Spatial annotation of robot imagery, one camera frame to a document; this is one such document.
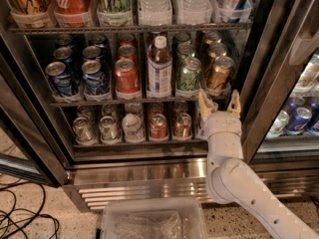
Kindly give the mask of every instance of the bottle cap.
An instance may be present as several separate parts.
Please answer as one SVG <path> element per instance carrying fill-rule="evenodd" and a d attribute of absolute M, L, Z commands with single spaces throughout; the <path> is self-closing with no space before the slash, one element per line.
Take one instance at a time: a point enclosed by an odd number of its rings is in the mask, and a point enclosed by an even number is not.
<path fill-rule="evenodd" d="M 159 49 L 166 47 L 166 37 L 165 36 L 156 36 L 155 46 Z"/>

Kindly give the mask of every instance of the bottle label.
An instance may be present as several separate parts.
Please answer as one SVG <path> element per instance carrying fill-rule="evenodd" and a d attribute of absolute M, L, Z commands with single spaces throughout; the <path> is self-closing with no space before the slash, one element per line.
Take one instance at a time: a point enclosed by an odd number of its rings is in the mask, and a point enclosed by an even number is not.
<path fill-rule="evenodd" d="M 171 91 L 171 60 L 156 64 L 149 59 L 149 85 L 150 91 L 155 93 L 167 93 Z"/>

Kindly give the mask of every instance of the terrazzo floor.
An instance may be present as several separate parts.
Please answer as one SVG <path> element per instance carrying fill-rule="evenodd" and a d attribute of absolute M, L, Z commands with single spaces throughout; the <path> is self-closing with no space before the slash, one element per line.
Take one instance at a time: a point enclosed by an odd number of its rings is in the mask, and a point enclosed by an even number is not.
<path fill-rule="evenodd" d="M 0 151 L 6 154 L 21 155 L 19 149 L 11 142 L 9 138 L 0 131 Z M 7 184 L 17 181 L 17 178 L 1 174 L 0 187 L 3 189 Z M 36 184 L 23 184 L 17 187 L 9 188 L 15 193 L 15 200 L 12 193 L 8 191 L 0 191 L 0 217 L 3 212 L 10 212 L 15 209 L 25 208 L 33 212 L 37 212 L 43 200 L 42 188 Z M 46 199 L 41 210 L 41 214 L 49 214 L 59 220 L 60 229 L 58 237 L 51 237 L 54 233 L 54 223 L 48 218 L 35 219 L 30 225 L 24 228 L 24 233 L 18 232 L 9 238 L 31 238 L 31 239 L 94 239 L 96 231 L 101 227 L 102 214 L 98 213 L 81 213 L 71 202 L 68 196 L 61 188 L 51 188 L 44 186 Z M 283 203 L 299 216 L 305 223 L 319 233 L 319 218 L 315 205 L 309 198 L 298 198 L 283 200 Z M 202 205 L 204 220 L 206 224 L 208 238 L 216 239 L 266 239 L 271 238 L 263 226 L 252 217 L 247 211 L 236 204 Z M 19 219 L 26 215 L 24 212 L 14 212 L 12 218 Z M 0 222 L 0 238 L 4 233 L 3 227 L 6 224 Z"/>

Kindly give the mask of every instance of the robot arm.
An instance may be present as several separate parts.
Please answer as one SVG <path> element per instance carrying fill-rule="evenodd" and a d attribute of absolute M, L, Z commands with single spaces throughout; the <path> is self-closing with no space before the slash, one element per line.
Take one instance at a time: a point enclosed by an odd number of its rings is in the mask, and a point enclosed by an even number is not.
<path fill-rule="evenodd" d="M 273 238 L 319 236 L 286 208 L 241 159 L 239 94 L 234 91 L 227 112 L 217 111 L 199 92 L 202 135 L 208 141 L 206 190 L 219 204 L 236 202 L 257 218 Z"/>

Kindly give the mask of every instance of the refrigerator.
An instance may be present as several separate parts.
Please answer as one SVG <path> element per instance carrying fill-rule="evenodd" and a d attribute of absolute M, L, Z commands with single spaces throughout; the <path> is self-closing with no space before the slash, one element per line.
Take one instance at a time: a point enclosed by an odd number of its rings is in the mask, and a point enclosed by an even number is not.
<path fill-rule="evenodd" d="M 211 201 L 205 190 L 204 140 L 193 136 L 178 141 L 170 134 L 164 142 L 150 141 L 146 125 L 146 140 L 141 143 L 76 143 L 72 125 L 78 106 L 99 111 L 105 104 L 124 107 L 135 103 L 143 105 L 146 115 L 155 99 L 148 98 L 145 87 L 142 97 L 134 100 L 57 102 L 44 68 L 61 34 L 80 36 L 84 41 L 91 34 L 105 34 L 114 56 L 118 36 L 133 33 L 140 44 L 144 68 L 147 32 L 167 32 L 171 41 L 179 31 L 192 36 L 196 31 L 218 31 L 236 65 L 230 83 L 240 93 L 244 161 L 278 197 L 316 195 L 318 137 L 265 137 L 319 47 L 319 0 L 249 2 L 252 10 L 246 22 L 188 25 L 177 24 L 172 17 L 168 25 L 142 25 L 134 9 L 134 24 L 120 27 L 19 28 L 8 21 L 10 2 L 0 0 L 1 127 L 26 155 L 15 158 L 1 154 L 0 171 L 62 187 L 83 212 L 103 210 L 114 200 L 193 196 L 201 202 Z M 144 75 L 141 81 L 146 82 Z M 229 98 L 230 94 L 213 100 L 225 110 Z M 194 108 L 196 97 L 172 95 L 156 101 L 163 102 L 168 110 L 176 101 L 187 101 Z"/>

